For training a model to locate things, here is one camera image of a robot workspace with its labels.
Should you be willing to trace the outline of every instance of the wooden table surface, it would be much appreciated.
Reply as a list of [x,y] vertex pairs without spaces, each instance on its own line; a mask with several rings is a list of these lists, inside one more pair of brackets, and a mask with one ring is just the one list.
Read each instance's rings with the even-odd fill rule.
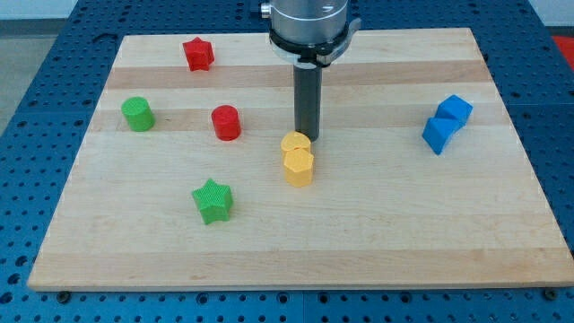
[[[360,31],[324,71],[314,182],[283,179],[292,67],[265,34],[124,38],[29,280],[39,291],[393,289],[574,284],[574,262],[468,29]],[[421,134],[451,94],[474,105],[441,156]],[[153,130],[120,112],[150,102]],[[209,119],[239,109],[219,141]],[[190,192],[231,186],[226,223]]]

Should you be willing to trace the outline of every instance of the black cylindrical tool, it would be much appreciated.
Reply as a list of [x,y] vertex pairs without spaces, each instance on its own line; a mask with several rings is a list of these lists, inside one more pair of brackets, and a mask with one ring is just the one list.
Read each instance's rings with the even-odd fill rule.
[[321,71],[321,67],[311,69],[293,67],[295,130],[306,135],[312,142],[319,137]]

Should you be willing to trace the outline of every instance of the blue block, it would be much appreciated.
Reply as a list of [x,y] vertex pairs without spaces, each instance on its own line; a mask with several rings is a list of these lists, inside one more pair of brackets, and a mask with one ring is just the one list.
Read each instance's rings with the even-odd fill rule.
[[460,129],[466,125],[466,121],[468,121],[472,112],[473,106],[470,105],[470,103],[460,99],[456,95],[451,95],[439,104],[439,108],[434,117],[457,120],[459,123],[458,129]]
[[460,128],[458,120],[450,118],[429,118],[422,132],[432,151],[440,155],[447,146],[452,135]]

